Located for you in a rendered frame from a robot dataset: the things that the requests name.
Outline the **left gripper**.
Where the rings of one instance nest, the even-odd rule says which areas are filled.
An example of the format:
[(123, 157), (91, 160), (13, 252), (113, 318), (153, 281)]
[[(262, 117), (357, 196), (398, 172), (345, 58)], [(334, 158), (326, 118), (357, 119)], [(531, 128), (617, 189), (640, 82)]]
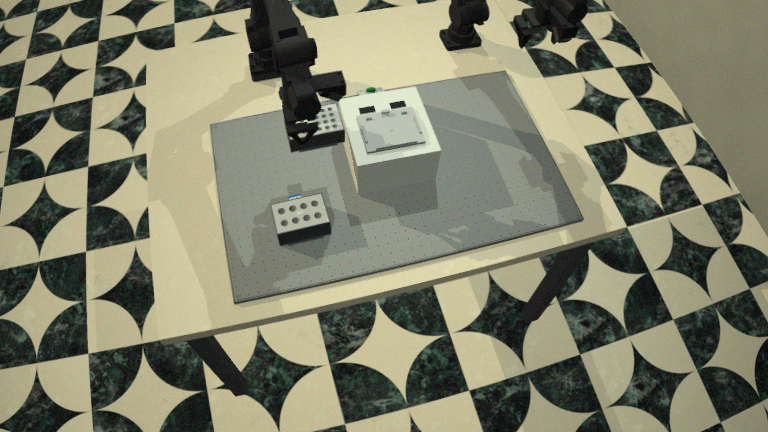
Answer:
[[(528, 29), (528, 25), (526, 24), (525, 21), (529, 21), (530, 22), (529, 25), (530, 25), (530, 27), (532, 29), (535, 29), (536, 27), (545, 27), (546, 26), (548, 31), (552, 32), (552, 34), (551, 34), (551, 42), (553, 44), (558, 42), (558, 41), (557, 42), (555, 41), (552, 25), (541, 26), (539, 24), (539, 22), (537, 21), (537, 19), (535, 18), (535, 12), (537, 10), (538, 3), (539, 3), (539, 0), (537, 2), (536, 8), (526, 8), (526, 9), (523, 9), (521, 15), (515, 15), (514, 16), (513, 21), (514, 21), (515, 28), (516, 28), (516, 31), (517, 31), (517, 34), (518, 34), (518, 42), (519, 42), (520, 48), (523, 48), (526, 45), (526, 43), (528, 42), (528, 40), (530, 39), (530, 37), (532, 36), (531, 32)], [(522, 34), (521, 34), (521, 32), (522, 32)]]

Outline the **white box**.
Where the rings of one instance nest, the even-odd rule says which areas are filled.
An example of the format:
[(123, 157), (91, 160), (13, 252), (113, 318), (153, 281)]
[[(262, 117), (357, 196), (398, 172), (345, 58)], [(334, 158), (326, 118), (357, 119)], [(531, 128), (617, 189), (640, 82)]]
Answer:
[(441, 148), (416, 87), (371, 87), (339, 105), (358, 195), (436, 180)]

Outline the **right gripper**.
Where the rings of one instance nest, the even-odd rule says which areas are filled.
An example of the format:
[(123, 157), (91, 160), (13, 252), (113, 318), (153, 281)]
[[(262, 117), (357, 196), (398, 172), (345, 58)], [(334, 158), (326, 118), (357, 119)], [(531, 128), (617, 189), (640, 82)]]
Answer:
[[(282, 109), (283, 109), (283, 114), (284, 114), (288, 135), (293, 139), (295, 139), (300, 145), (306, 144), (308, 140), (311, 138), (311, 136), (318, 131), (317, 122), (313, 122), (313, 123), (303, 122), (303, 123), (296, 124), (297, 121), (302, 121), (302, 120), (297, 119), (294, 116), (286, 91), (284, 90), (284, 97), (283, 97), (282, 87), (279, 88), (278, 93), (279, 93), (279, 97), (281, 96), (280, 99), (282, 100), (282, 104), (283, 104)], [(302, 140), (297, 134), (305, 133), (305, 132), (307, 132), (307, 134), (305, 138)]]

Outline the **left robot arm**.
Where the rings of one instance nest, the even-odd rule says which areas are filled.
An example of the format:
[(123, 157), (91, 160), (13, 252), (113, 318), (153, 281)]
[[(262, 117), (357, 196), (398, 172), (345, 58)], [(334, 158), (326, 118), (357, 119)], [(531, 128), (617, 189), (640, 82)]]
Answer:
[[(471, 1), (471, 2), (469, 2)], [(580, 22), (587, 14), (587, 0), (544, 0), (554, 7), (539, 0), (535, 18), (541, 26), (551, 25), (555, 41), (564, 43), (576, 37)], [(448, 29), (440, 30), (440, 37), (447, 50), (480, 46), (482, 40), (474, 24), (484, 25), (489, 19), (489, 7), (486, 0), (451, 0), (449, 6), (451, 20)], [(466, 27), (465, 27), (466, 26)], [(449, 44), (449, 46), (447, 45)]]

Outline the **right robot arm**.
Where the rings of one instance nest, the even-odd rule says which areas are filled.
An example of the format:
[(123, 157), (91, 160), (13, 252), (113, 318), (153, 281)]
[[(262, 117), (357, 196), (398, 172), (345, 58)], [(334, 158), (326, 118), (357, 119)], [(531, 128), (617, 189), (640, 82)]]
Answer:
[[(248, 54), (251, 75), (281, 74), (282, 87), (287, 91), (294, 116), (300, 120), (313, 118), (320, 112), (316, 92), (339, 102), (346, 95), (342, 70), (311, 74), (309, 67), (315, 65), (318, 58), (316, 42), (314, 38), (308, 38), (289, 0), (250, 1), (250, 18), (245, 19), (245, 25), (250, 49), (252, 46), (252, 53)], [(256, 62), (251, 59), (254, 57)]]

